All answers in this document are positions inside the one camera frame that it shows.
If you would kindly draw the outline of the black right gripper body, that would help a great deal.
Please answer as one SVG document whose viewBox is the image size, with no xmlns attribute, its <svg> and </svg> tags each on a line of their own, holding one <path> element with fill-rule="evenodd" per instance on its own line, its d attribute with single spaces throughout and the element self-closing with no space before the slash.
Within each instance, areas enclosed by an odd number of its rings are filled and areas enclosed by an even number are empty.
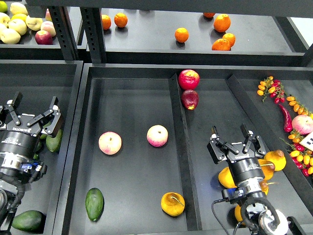
<svg viewBox="0 0 313 235">
<path fill-rule="evenodd" d="M 226 157 L 235 186 L 242 187 L 249 182 L 257 184 L 265 178 L 259 163 L 259 159 L 263 159 L 264 155 L 265 152 L 259 150 L 254 152 L 250 149 L 247 153 L 228 150 Z"/>
</svg>

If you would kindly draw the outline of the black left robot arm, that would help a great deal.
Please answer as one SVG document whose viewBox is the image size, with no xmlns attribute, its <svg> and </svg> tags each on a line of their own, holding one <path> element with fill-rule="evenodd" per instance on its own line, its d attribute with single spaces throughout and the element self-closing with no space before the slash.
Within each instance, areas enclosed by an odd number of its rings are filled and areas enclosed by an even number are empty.
<svg viewBox="0 0 313 235">
<path fill-rule="evenodd" d="M 40 211 L 16 214 L 31 183 L 41 179 L 47 165 L 39 160 L 38 152 L 45 140 L 50 152 L 61 147 L 63 116 L 58 98 L 53 97 L 47 111 L 38 114 L 19 114 L 17 108 L 22 94 L 0 107 L 0 182 L 10 186 L 0 189 L 0 233 L 9 235 L 15 228 L 28 233 L 41 233 L 45 215 Z"/>
</svg>

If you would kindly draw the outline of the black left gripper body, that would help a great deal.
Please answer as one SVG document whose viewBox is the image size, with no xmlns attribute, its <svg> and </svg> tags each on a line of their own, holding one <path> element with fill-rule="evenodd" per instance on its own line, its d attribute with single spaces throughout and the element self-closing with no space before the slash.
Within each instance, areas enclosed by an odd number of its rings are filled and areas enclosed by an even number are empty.
<svg viewBox="0 0 313 235">
<path fill-rule="evenodd" d="M 0 129 L 4 132 L 0 139 L 1 158 L 21 158 L 23 162 L 33 160 L 42 130 L 38 122 L 27 125 L 34 117 L 31 114 L 21 114 L 17 116 L 19 124 L 14 120 L 5 124 L 4 114 L 1 114 Z"/>
</svg>

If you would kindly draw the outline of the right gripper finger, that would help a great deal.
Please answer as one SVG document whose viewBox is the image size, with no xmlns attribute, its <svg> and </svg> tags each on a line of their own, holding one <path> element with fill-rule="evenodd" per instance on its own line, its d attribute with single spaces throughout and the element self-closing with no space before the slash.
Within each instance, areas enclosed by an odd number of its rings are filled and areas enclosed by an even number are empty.
<svg viewBox="0 0 313 235">
<path fill-rule="evenodd" d="M 211 128 L 210 141 L 207 144 L 207 149 L 215 164 L 221 161 L 228 161 L 229 163 L 237 162 L 236 156 L 239 154 L 239 150 L 232 144 L 223 141 L 218 134 L 216 126 Z"/>
<path fill-rule="evenodd" d="M 245 137 L 242 152 L 244 154 L 248 154 L 251 150 L 254 154 L 253 157 L 265 156 L 266 149 L 262 137 L 260 135 L 254 134 L 251 130 L 248 130 L 245 124 L 242 124 L 240 129 L 243 136 Z"/>
</svg>

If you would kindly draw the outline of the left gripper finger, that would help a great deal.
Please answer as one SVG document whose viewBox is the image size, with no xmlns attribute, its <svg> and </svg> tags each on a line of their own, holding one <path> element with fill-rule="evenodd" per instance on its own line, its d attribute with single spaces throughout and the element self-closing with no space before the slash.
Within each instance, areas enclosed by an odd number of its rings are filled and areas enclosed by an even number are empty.
<svg viewBox="0 0 313 235">
<path fill-rule="evenodd" d="M 5 105 L 0 106 L 0 129 L 6 130 L 6 117 L 9 114 L 15 125 L 20 126 L 21 120 L 17 114 L 17 108 L 22 100 L 22 93 L 16 92 L 14 98 L 8 100 Z"/>
<path fill-rule="evenodd" d="M 56 137 L 64 121 L 58 107 L 58 102 L 58 98 L 53 96 L 48 110 L 28 121 L 26 126 L 33 128 L 38 124 L 39 130 L 36 132 L 37 136 L 44 134 L 50 137 Z"/>
</svg>

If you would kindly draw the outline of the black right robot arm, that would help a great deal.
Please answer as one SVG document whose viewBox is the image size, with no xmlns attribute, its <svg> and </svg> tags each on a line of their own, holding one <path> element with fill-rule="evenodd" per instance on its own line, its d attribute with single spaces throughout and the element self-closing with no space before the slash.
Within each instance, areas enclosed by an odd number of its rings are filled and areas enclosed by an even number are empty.
<svg viewBox="0 0 313 235">
<path fill-rule="evenodd" d="M 241 125 L 243 142 L 223 141 L 215 126 L 207 145 L 215 164 L 222 161 L 228 166 L 219 175 L 225 187 L 220 202 L 236 205 L 236 228 L 245 226 L 252 235 L 303 235 L 305 231 L 297 220 L 286 217 L 275 209 L 265 193 L 266 180 L 273 176 L 275 165 L 264 160 L 266 149 L 261 136 Z"/>
</svg>

